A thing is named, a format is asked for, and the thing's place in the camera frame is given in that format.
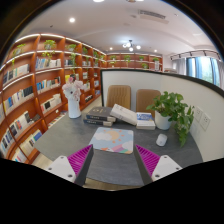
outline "spotlight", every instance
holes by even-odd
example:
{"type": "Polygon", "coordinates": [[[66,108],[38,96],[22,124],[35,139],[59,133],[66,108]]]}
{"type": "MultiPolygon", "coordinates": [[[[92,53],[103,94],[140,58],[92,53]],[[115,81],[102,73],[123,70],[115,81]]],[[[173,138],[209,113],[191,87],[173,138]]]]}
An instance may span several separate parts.
{"type": "Polygon", "coordinates": [[[74,23],[74,22],[75,22],[75,19],[74,19],[74,18],[70,18],[69,21],[70,21],[71,23],[74,23]]]}

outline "gray desk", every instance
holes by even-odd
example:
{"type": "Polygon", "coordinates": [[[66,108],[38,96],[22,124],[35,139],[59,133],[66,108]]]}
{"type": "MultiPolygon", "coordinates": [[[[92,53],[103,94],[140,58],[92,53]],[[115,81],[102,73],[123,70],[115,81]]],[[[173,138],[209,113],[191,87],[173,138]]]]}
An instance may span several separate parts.
{"type": "MultiPolygon", "coordinates": [[[[65,115],[35,143],[43,155],[54,161],[58,156],[69,156],[87,146],[100,125],[84,124],[82,117],[71,119],[65,115]]],[[[158,155],[168,155],[182,168],[202,163],[199,149],[189,134],[187,143],[180,148],[178,135],[173,127],[168,131],[139,130],[135,126],[117,121],[112,128],[134,131],[134,144],[147,148],[158,155]],[[168,136],[164,147],[156,145],[160,133],[168,136]]],[[[143,186],[143,181],[134,153],[120,154],[94,149],[94,155],[87,173],[90,179],[119,185],[143,186]]]]}

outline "green plant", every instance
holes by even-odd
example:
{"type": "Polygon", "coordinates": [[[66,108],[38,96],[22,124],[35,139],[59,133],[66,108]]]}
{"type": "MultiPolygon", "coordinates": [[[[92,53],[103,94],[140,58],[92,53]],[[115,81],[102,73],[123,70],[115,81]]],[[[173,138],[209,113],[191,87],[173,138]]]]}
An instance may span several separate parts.
{"type": "Polygon", "coordinates": [[[111,55],[111,56],[110,56],[110,59],[111,59],[111,60],[116,60],[116,55],[111,55]]]}
{"type": "Polygon", "coordinates": [[[83,51],[84,54],[88,54],[88,50],[87,50],[86,47],[83,47],[83,48],[82,48],[82,51],[83,51]]]}
{"type": "Polygon", "coordinates": [[[131,56],[130,55],[124,55],[124,61],[126,61],[127,67],[128,67],[128,63],[131,61],[131,56]]]}
{"type": "Polygon", "coordinates": [[[97,51],[93,51],[93,56],[94,56],[95,58],[99,58],[99,55],[98,55],[97,51]]]}
{"type": "Polygon", "coordinates": [[[159,61],[159,58],[154,57],[152,60],[153,61],[159,61]]]}
{"type": "Polygon", "coordinates": [[[181,147],[187,140],[188,132],[194,120],[194,111],[192,110],[194,106],[190,106],[185,112],[188,105],[181,102],[183,99],[181,94],[165,91],[164,94],[153,99],[154,104],[146,107],[146,110],[156,110],[163,117],[170,116],[168,121],[176,121],[174,128],[179,135],[181,147]]]}
{"type": "Polygon", "coordinates": [[[15,64],[15,56],[18,55],[18,54],[21,54],[23,53],[23,47],[26,46],[26,44],[20,44],[20,45],[17,45],[16,46],[16,49],[12,52],[12,67],[14,67],[14,64],[15,64]]]}
{"type": "Polygon", "coordinates": [[[148,68],[149,68],[148,64],[146,64],[146,63],[141,63],[141,66],[142,66],[142,68],[144,68],[144,69],[148,69],[148,68]]]}
{"type": "MultiPolygon", "coordinates": [[[[56,42],[54,40],[46,40],[44,42],[44,49],[45,50],[55,49],[55,48],[56,48],[56,42]]],[[[52,54],[55,54],[54,50],[52,52],[45,51],[41,54],[41,56],[42,57],[48,57],[48,59],[51,60],[52,54]]]]}
{"type": "Polygon", "coordinates": [[[105,58],[105,55],[100,55],[100,59],[101,60],[104,60],[104,58],[105,58]]]}
{"type": "Polygon", "coordinates": [[[69,49],[73,49],[73,51],[74,51],[74,49],[76,48],[76,44],[69,44],[69,45],[67,45],[66,46],[66,48],[69,50],[69,49]]]}
{"type": "Polygon", "coordinates": [[[45,40],[44,42],[44,49],[50,50],[56,48],[56,42],[54,40],[45,40]]]}
{"type": "Polygon", "coordinates": [[[116,61],[110,61],[110,64],[113,66],[116,64],[116,61]]]}
{"type": "Polygon", "coordinates": [[[75,62],[75,57],[76,57],[76,54],[75,53],[71,53],[71,55],[69,56],[69,58],[72,60],[72,66],[73,67],[76,67],[76,62],[75,62]]]}

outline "chair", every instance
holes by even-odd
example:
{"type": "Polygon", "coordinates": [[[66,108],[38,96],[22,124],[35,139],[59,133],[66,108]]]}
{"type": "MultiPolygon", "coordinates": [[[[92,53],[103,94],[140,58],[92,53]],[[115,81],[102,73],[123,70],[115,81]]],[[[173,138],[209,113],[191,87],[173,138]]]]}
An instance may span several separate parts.
{"type": "Polygon", "coordinates": [[[153,104],[153,98],[160,96],[159,90],[154,89],[139,89],[136,93],[136,112],[151,113],[155,117],[155,111],[146,110],[148,105],[153,104]]]}
{"type": "Polygon", "coordinates": [[[111,85],[107,93],[107,107],[118,104],[127,109],[131,109],[131,87],[127,85],[111,85]]]}

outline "potted plant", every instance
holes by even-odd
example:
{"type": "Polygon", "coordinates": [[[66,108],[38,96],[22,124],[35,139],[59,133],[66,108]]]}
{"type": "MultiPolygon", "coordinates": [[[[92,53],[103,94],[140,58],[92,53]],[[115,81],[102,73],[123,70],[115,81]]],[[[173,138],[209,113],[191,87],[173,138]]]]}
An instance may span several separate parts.
{"type": "Polygon", "coordinates": [[[56,48],[56,42],[54,40],[46,40],[44,42],[44,49],[51,50],[56,48]]]}
{"type": "Polygon", "coordinates": [[[94,56],[95,58],[98,58],[98,57],[99,57],[97,51],[93,51],[93,56],[94,56]]]}
{"type": "Polygon", "coordinates": [[[193,122],[193,107],[182,103],[183,96],[178,93],[168,93],[157,96],[153,99],[154,104],[147,106],[146,110],[155,110],[155,123],[159,129],[167,130],[170,128],[172,121],[176,121],[174,126],[177,134],[179,135],[179,141],[181,147],[185,144],[188,132],[193,122]]]}
{"type": "Polygon", "coordinates": [[[152,60],[153,60],[154,62],[156,62],[156,61],[159,61],[159,58],[154,57],[152,60]]]}
{"type": "Polygon", "coordinates": [[[116,64],[116,61],[110,61],[110,64],[111,64],[112,68],[114,68],[114,65],[116,64]]]}
{"type": "Polygon", "coordinates": [[[66,48],[68,49],[68,51],[74,51],[74,49],[76,48],[76,44],[69,44],[66,46],[66,48]]]}
{"type": "Polygon", "coordinates": [[[14,67],[15,64],[15,56],[23,53],[23,48],[26,46],[26,44],[20,44],[16,46],[16,49],[12,52],[12,66],[14,67]]]}
{"type": "Polygon", "coordinates": [[[82,48],[82,53],[83,53],[83,54],[88,54],[88,50],[87,50],[86,47],[83,47],[83,48],[82,48]]]}
{"type": "Polygon", "coordinates": [[[130,55],[124,55],[124,61],[126,61],[127,67],[128,63],[131,61],[131,56],[130,55]]]}
{"type": "Polygon", "coordinates": [[[103,64],[105,63],[105,61],[103,61],[104,58],[105,58],[105,55],[100,55],[100,59],[101,59],[101,62],[102,62],[103,64]]]}
{"type": "Polygon", "coordinates": [[[76,54],[75,53],[71,53],[71,55],[69,56],[69,58],[72,60],[72,66],[73,67],[76,67],[76,62],[75,62],[75,57],[76,57],[76,54]]]}
{"type": "Polygon", "coordinates": [[[90,57],[86,57],[86,66],[91,66],[91,61],[89,61],[90,57]]]}
{"type": "MultiPolygon", "coordinates": [[[[44,42],[44,49],[45,50],[51,50],[56,48],[56,42],[54,40],[46,40],[44,42]]],[[[42,57],[48,57],[48,60],[50,61],[52,58],[52,54],[55,54],[55,51],[52,52],[45,51],[41,54],[42,57]]]]}
{"type": "Polygon", "coordinates": [[[116,55],[111,55],[110,59],[115,61],[116,60],[116,55]]]}
{"type": "Polygon", "coordinates": [[[99,61],[99,58],[95,59],[95,65],[94,65],[94,67],[98,67],[98,61],[99,61]]]}
{"type": "Polygon", "coordinates": [[[144,60],[144,56],[139,56],[139,61],[143,61],[144,60]]]}
{"type": "Polygon", "coordinates": [[[148,68],[149,68],[148,64],[146,64],[146,63],[142,63],[141,66],[142,66],[142,68],[144,68],[144,69],[148,69],[148,68]]]}

